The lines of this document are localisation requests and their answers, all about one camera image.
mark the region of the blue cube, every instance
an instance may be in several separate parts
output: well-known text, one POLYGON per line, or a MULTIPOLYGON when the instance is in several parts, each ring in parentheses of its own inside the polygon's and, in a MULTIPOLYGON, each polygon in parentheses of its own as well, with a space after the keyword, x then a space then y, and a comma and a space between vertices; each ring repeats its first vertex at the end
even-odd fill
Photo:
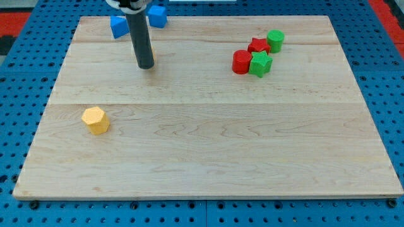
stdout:
POLYGON ((114 38, 119 38, 129 33, 128 23, 126 23, 126 19, 124 18, 111 16, 110 26, 114 38))
POLYGON ((156 28, 164 28, 167 23, 167 10, 163 6, 152 6, 147 12, 149 25, 156 28))

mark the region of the yellow block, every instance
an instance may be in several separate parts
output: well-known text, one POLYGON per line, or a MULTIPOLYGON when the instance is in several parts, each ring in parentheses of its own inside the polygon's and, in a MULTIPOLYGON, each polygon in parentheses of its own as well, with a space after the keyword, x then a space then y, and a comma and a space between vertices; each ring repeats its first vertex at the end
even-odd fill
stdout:
POLYGON ((88 108, 81 116, 87 129, 94 135, 105 133, 109 127, 107 114, 100 107, 88 108))

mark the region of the green cylinder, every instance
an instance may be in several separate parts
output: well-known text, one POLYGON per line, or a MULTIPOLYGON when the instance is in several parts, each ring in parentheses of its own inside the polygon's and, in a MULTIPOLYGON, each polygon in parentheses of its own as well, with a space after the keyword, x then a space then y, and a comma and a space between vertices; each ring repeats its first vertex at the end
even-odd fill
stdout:
POLYGON ((271 53, 278 53, 282 49, 285 34, 280 30, 271 30, 266 36, 266 42, 271 46, 271 53))

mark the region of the green block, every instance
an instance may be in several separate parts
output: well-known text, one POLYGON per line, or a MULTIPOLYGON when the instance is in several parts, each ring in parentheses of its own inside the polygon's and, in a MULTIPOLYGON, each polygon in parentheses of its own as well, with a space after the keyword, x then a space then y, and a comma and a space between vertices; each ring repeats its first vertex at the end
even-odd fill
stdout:
POLYGON ((282 49, 285 34, 280 30, 271 30, 266 36, 266 42, 271 46, 271 53, 278 53, 282 49))
POLYGON ((251 54, 252 59, 248 73, 262 78, 265 73, 268 73, 271 70, 272 58, 268 56, 265 50, 262 52, 253 52, 251 54))

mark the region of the blue pegboard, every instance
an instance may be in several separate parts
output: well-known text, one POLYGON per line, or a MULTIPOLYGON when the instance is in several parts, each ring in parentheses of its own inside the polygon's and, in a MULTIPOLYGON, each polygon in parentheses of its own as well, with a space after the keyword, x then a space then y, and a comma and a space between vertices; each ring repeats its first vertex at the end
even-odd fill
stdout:
MULTIPOLYGON (((367 1, 152 4, 171 16, 328 15, 404 183, 404 62, 367 1)), ((0 68, 0 226, 403 226, 403 198, 345 201, 20 202, 15 180, 80 16, 122 15, 104 0, 39 0, 0 68)))

